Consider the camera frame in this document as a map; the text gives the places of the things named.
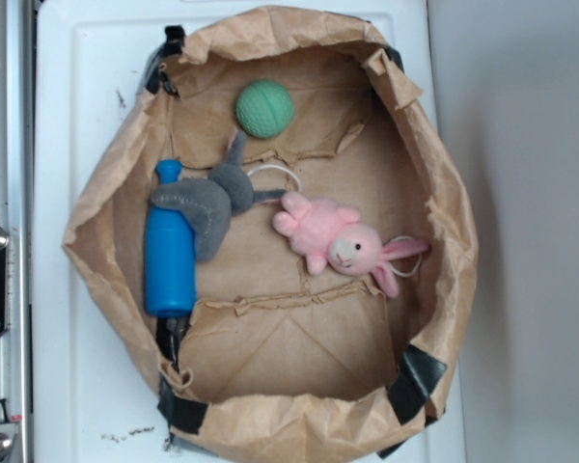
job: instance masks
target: pink stuffed rabbit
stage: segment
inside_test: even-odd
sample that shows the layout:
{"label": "pink stuffed rabbit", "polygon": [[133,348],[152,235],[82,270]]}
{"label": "pink stuffed rabbit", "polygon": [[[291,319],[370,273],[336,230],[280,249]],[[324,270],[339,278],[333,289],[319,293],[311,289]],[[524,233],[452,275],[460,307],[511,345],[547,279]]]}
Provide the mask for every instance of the pink stuffed rabbit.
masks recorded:
{"label": "pink stuffed rabbit", "polygon": [[417,256],[428,249],[420,239],[393,240],[382,246],[377,232],[362,224],[360,212],[321,198],[308,200],[291,191],[281,198],[284,211],[275,214],[272,226],[289,238],[291,249],[307,259],[311,275],[318,275],[327,263],[343,275],[371,272],[389,297],[399,295],[389,260]]}

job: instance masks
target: paper bag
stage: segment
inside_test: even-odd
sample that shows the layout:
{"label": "paper bag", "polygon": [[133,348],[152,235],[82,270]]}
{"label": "paper bag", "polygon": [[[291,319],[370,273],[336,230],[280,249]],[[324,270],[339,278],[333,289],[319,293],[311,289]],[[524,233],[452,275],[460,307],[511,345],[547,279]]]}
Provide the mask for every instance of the paper bag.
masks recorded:
{"label": "paper bag", "polygon": [[[181,438],[238,462],[345,462],[392,448],[444,413],[478,244],[420,89],[389,55],[369,22],[282,7],[168,34],[77,201],[64,247]],[[288,89],[296,117],[274,139],[249,139],[245,170],[287,166],[306,196],[355,206],[384,240],[412,235],[430,249],[390,300],[370,276],[309,275],[272,229],[279,206],[257,205],[198,264],[200,299],[173,368],[143,307],[154,168],[176,158],[184,176],[204,176],[237,127],[237,95],[260,78]],[[254,182],[291,188],[283,174]]]}

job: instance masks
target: bunny face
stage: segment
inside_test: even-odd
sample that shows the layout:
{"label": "bunny face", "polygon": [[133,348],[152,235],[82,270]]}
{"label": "bunny face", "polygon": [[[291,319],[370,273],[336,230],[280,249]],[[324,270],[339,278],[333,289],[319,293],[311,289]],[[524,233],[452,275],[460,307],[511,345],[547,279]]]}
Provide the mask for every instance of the bunny face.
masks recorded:
{"label": "bunny face", "polygon": [[382,250],[377,232],[364,224],[350,224],[333,239],[328,262],[339,273],[358,276],[373,270]]}

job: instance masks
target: stuffed toy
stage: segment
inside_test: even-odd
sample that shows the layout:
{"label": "stuffed toy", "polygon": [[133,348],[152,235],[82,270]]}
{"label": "stuffed toy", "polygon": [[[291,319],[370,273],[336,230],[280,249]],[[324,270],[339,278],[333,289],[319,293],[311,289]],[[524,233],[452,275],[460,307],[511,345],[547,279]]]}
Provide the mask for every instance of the stuffed toy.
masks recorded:
{"label": "stuffed toy", "polygon": [[373,228],[360,223],[360,212],[327,198],[309,200],[291,191],[281,198],[283,211],[273,218],[274,229],[289,238],[291,249],[304,256],[311,275],[320,274],[330,264],[343,275],[371,273],[389,297],[399,295],[389,260],[417,256],[428,249],[421,239],[402,237],[382,245]]}
{"label": "stuffed toy", "polygon": [[240,165],[247,135],[238,131],[231,141],[227,160],[214,167],[207,178],[184,178],[159,185],[152,203],[178,210],[195,235],[195,259],[211,260],[230,228],[233,215],[246,212],[253,204],[278,200],[286,190],[256,191]]}

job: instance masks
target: gray plush toy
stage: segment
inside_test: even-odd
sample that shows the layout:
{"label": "gray plush toy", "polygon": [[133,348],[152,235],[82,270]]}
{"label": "gray plush toy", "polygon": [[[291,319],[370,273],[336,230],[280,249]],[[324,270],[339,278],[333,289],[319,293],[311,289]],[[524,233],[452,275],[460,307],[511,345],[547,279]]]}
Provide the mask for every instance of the gray plush toy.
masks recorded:
{"label": "gray plush toy", "polygon": [[281,198],[286,190],[256,191],[242,172],[242,154],[247,135],[238,131],[228,158],[214,167],[207,178],[185,178],[159,185],[152,192],[152,203],[164,209],[179,210],[195,234],[195,259],[211,260],[230,229],[230,218],[253,204]]}

